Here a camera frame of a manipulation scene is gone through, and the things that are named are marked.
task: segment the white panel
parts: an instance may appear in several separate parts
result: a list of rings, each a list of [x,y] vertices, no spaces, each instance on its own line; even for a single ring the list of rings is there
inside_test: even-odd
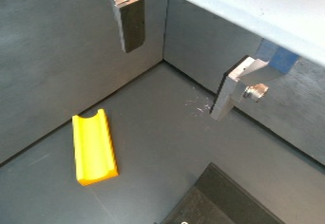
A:
[[[325,65],[325,0],[189,0]]]

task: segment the bolt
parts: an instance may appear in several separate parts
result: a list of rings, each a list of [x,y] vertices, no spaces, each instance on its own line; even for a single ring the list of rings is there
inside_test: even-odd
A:
[[[256,84],[252,86],[248,86],[244,94],[244,98],[251,98],[256,103],[260,101],[260,99],[264,97],[269,87],[265,84]]]

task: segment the yellow block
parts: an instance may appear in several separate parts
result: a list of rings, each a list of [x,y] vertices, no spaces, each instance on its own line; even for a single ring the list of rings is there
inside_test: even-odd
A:
[[[118,176],[113,140],[106,112],[98,110],[91,118],[73,117],[77,179],[89,185]]]

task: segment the gray wall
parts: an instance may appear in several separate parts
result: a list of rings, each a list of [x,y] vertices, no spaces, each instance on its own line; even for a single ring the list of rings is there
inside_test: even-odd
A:
[[[212,92],[245,55],[256,57],[263,38],[184,0],[170,0],[165,59]],[[271,82],[260,103],[237,107],[325,164],[325,68],[301,58]]]
[[[0,163],[164,59],[166,2],[125,54],[110,0],[0,0]]]
[[[261,40],[188,1],[169,1],[164,58],[211,91],[244,55],[256,54]]]

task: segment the gray floor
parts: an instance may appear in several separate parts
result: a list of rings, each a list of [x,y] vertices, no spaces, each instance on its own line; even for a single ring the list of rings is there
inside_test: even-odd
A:
[[[324,224],[324,168],[212,104],[160,64],[86,113],[108,111],[121,176],[79,185],[69,123],[0,168],[0,223],[161,223],[213,161],[287,223]]]

